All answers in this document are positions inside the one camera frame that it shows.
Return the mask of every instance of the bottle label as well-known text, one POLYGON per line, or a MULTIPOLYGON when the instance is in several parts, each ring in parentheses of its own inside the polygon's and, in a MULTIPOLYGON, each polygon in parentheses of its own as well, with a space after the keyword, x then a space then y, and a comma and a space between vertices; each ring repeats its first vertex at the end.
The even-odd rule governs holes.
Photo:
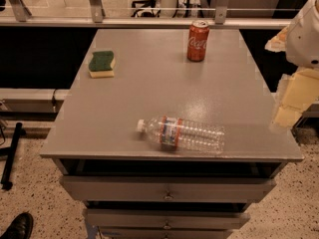
POLYGON ((163 117, 161 122, 159 142, 177 147, 182 119, 163 117))

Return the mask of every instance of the plastic bottle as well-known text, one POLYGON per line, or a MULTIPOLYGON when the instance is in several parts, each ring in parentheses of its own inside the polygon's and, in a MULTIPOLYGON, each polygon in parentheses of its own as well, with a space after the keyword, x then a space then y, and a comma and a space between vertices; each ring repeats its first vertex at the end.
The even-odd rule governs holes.
POLYGON ((222 151, 224 144, 223 126, 166 116, 140 119, 137 131, 151 141, 190 150, 222 151))

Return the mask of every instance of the scrubbing pad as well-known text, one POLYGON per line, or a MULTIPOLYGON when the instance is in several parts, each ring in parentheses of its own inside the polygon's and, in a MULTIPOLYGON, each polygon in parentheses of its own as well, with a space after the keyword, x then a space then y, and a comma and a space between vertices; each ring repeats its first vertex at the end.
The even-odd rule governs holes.
POLYGON ((114 76, 115 57, 113 51, 94 52, 89 64, 89 72, 92 78, 114 76))

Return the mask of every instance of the red can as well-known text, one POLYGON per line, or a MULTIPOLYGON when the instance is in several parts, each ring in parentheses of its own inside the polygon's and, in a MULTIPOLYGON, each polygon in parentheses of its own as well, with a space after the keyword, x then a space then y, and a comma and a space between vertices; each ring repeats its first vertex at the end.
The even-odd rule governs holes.
POLYGON ((202 61, 206 54, 208 23, 204 20, 195 20, 189 27, 187 57, 191 61, 202 61))

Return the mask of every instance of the bottle cap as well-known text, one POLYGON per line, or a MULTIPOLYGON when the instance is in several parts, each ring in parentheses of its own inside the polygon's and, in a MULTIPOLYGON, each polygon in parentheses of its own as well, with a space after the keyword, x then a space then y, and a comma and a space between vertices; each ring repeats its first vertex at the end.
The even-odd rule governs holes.
POLYGON ((137 126, 137 131, 139 132, 144 132, 144 120, 140 119, 138 122, 138 126, 137 126))

